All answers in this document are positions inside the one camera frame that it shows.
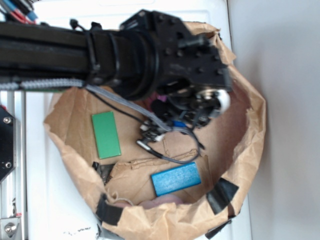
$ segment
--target crumpled paper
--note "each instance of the crumpled paper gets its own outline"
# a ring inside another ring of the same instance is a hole
[[[174,193],[186,204],[166,203],[148,210],[141,206],[126,207],[117,226],[102,223],[104,228],[126,240],[193,240],[207,233],[240,212],[259,167],[266,131],[264,98],[232,65],[236,56],[221,41],[218,29],[199,22],[185,24],[193,34],[205,33],[219,49],[223,63],[228,65],[233,80],[231,106],[208,126],[195,131],[206,147],[195,161],[202,183]],[[139,113],[118,103],[113,104],[143,119]],[[116,111],[114,116],[122,155],[100,160],[91,115],[108,111],[112,109],[87,91],[71,88],[54,96],[52,110],[44,121],[75,186],[94,213],[101,194],[112,199],[116,192],[119,197],[129,198],[135,204],[153,199],[155,193],[150,179],[145,178],[150,173],[175,167],[173,163],[154,159],[137,146],[140,124]],[[195,148],[192,139],[177,132],[166,134],[152,147],[168,157],[180,159],[188,159]],[[117,163],[106,186],[92,168],[93,162]],[[229,207],[215,215],[205,193],[220,177],[237,185],[239,190]]]

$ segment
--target metal frame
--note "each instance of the metal frame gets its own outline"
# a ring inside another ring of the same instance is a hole
[[[17,236],[28,239],[26,183],[26,104],[24,92],[0,91],[0,104],[13,115],[15,169],[0,184],[0,219],[19,218]]]

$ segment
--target white wall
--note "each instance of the white wall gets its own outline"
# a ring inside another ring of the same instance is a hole
[[[320,1],[229,0],[235,65],[265,96],[253,240],[320,239]]]

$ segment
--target blue connector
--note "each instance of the blue connector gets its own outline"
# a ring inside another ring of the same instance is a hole
[[[27,16],[31,21],[35,21],[35,20],[38,18],[38,16],[35,14],[34,11],[29,12],[26,16]]]
[[[186,124],[184,124],[181,121],[172,121],[172,122],[173,122],[173,126],[175,126],[175,127],[185,128],[187,126]]]

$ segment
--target white surface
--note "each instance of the white surface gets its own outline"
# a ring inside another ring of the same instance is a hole
[[[222,28],[221,35],[230,45],[228,10],[223,0],[180,1],[41,1],[35,4],[42,21],[68,27],[77,18],[86,28],[100,22],[105,29],[117,29],[120,23],[140,9],[167,12],[183,20],[208,22]],[[96,219],[79,195],[63,166],[60,154],[43,128],[51,95],[27,93],[27,196],[29,239],[96,239]],[[225,227],[215,240],[251,240],[248,201],[240,216]]]
[[[320,1],[228,4],[235,65],[268,108],[264,155],[249,192],[252,239],[319,239]]]

